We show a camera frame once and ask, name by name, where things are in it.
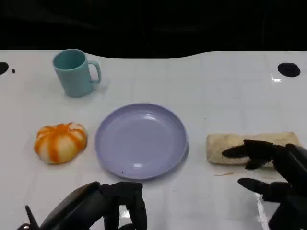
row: mini pumpkin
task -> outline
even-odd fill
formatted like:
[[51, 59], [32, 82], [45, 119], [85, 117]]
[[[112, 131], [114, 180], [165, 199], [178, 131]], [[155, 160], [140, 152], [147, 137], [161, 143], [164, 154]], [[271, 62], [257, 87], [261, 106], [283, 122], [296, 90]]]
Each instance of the mini pumpkin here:
[[85, 128], [70, 122], [42, 127], [37, 133], [34, 150], [41, 160], [60, 164], [71, 161], [86, 144]]

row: white table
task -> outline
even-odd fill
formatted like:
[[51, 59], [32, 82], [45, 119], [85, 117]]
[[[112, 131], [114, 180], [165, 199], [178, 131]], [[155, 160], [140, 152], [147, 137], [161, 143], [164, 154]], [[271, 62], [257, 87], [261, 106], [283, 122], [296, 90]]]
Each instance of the white table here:
[[[190, 138], [185, 164], [144, 183], [149, 230], [260, 230], [253, 193], [240, 177], [280, 180], [276, 172], [247, 172], [243, 167], [211, 165], [205, 138], [212, 132], [295, 131], [307, 146], [307, 53], [211, 52], [178, 59], [111, 59], [100, 63], [103, 82], [81, 99], [64, 96], [52, 68], [55, 51], [1, 51], [10, 70], [0, 76], [0, 223], [16, 229], [30, 205], [39, 224], [69, 192], [92, 181], [120, 179], [96, 158], [94, 135], [113, 110], [137, 102], [174, 111]], [[278, 64], [294, 62], [301, 75], [279, 74]], [[88, 131], [88, 147], [71, 163], [49, 166], [33, 151], [43, 125], [75, 121]], [[229, 176], [218, 174], [235, 172]], [[277, 205], [265, 204], [268, 215]], [[102, 230], [100, 220], [93, 230]]]

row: mug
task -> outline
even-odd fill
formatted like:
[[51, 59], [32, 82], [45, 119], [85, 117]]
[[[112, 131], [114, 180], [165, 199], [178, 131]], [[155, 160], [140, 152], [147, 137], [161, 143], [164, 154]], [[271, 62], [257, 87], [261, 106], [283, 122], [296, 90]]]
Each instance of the mug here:
[[[93, 83], [100, 83], [101, 70], [96, 61], [88, 61], [86, 54], [78, 49], [63, 50], [52, 60], [65, 93], [70, 97], [82, 97], [94, 90]], [[92, 80], [89, 64], [96, 67], [98, 80]]]

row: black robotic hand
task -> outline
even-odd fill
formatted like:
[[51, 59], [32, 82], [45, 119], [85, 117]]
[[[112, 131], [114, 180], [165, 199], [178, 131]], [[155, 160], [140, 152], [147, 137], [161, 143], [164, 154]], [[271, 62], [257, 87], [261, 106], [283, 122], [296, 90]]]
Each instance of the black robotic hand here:
[[241, 178], [239, 184], [262, 194], [265, 201], [281, 203], [269, 222], [271, 230], [307, 229], [307, 149], [292, 144], [283, 147], [266, 141], [245, 140], [244, 145], [227, 149], [222, 155], [228, 158], [249, 157], [245, 167], [248, 170], [272, 161], [287, 183], [267, 184]]
[[292, 144], [274, 145], [266, 141], [245, 140], [244, 145], [227, 149], [222, 153], [228, 158], [249, 157], [246, 169], [253, 170], [272, 161], [274, 168], [288, 183], [269, 184], [248, 178], [239, 183], [249, 190], [263, 194], [267, 201], [280, 202], [287, 194], [307, 196], [307, 149]]
[[70, 193], [45, 219], [39, 227], [31, 210], [26, 206], [30, 224], [18, 230], [88, 230], [102, 216], [105, 230], [118, 230], [119, 206], [125, 205], [132, 224], [126, 230], [146, 230], [147, 216], [142, 198], [142, 184], [119, 182], [100, 185], [86, 184]]

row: mug handle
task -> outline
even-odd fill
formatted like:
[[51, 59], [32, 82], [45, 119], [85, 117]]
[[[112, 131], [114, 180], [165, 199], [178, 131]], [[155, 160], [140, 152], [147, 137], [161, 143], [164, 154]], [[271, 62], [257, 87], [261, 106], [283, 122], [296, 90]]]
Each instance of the mug handle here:
[[92, 80], [92, 83], [100, 83], [101, 82], [101, 70], [100, 70], [98, 62], [88, 61], [88, 64], [94, 65], [96, 67], [97, 72], [98, 72], [98, 80]]

